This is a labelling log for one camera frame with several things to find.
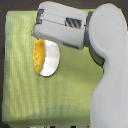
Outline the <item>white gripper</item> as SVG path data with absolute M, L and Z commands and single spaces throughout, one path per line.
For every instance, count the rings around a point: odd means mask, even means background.
M 31 34 L 39 39 L 81 50 L 87 14 L 77 8 L 56 2 L 42 2 L 37 11 Z

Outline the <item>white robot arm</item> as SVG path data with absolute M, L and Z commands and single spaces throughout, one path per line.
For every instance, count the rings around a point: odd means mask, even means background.
M 93 12 L 45 1 L 38 7 L 32 35 L 75 49 L 87 47 L 103 67 L 91 99 L 91 128 L 128 128 L 128 29 L 111 3 Z

